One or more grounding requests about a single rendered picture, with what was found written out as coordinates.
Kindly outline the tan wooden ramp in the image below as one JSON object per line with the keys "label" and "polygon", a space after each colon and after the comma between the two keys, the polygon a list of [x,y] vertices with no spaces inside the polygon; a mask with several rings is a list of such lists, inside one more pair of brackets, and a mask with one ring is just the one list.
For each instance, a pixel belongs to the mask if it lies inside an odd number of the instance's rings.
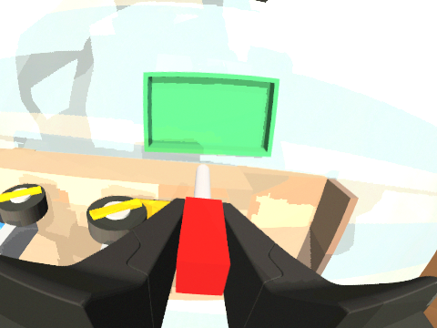
{"label": "tan wooden ramp", "polygon": [[[99,198],[194,198],[200,163],[0,149],[0,194],[19,183],[44,187],[48,211],[18,260],[69,266],[101,251],[86,211]],[[324,175],[205,164],[211,199],[232,204],[284,251],[321,276],[358,198]]]}

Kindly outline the yellow wedge with orange handle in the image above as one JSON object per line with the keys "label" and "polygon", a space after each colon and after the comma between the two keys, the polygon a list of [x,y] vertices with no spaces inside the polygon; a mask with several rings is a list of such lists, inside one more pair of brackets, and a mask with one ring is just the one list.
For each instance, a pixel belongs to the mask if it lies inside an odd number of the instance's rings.
{"label": "yellow wedge with orange handle", "polygon": [[161,208],[169,204],[171,200],[139,200],[146,205],[148,211],[148,218],[152,216],[154,212],[160,211]]}

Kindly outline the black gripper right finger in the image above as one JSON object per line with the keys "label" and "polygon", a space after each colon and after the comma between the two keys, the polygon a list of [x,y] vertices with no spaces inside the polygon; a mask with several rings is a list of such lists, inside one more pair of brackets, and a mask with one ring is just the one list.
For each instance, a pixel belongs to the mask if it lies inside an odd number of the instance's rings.
{"label": "black gripper right finger", "polygon": [[229,246],[223,302],[229,328],[383,328],[426,311],[437,277],[335,284],[284,251],[243,212],[221,203]]}

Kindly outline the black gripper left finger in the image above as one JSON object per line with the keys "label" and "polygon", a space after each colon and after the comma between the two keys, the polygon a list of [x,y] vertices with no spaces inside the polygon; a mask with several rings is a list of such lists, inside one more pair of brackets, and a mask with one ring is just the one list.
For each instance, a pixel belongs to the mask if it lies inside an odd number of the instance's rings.
{"label": "black gripper left finger", "polygon": [[186,200],[73,265],[0,254],[0,313],[25,328],[161,328]]}

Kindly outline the green tray floor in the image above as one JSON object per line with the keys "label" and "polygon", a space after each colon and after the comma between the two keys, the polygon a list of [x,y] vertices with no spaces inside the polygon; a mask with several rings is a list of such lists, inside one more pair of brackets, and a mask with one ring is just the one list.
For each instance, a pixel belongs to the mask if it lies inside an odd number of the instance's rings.
{"label": "green tray floor", "polygon": [[152,77],[152,143],[263,147],[269,84]]}

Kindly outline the red-headed pin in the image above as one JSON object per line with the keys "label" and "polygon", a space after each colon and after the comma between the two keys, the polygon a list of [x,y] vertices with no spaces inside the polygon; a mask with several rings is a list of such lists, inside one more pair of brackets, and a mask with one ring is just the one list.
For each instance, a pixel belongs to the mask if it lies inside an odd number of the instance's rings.
{"label": "red-headed pin", "polygon": [[221,200],[211,199],[208,165],[197,167],[194,198],[186,197],[176,261],[176,292],[223,295],[229,246]]}

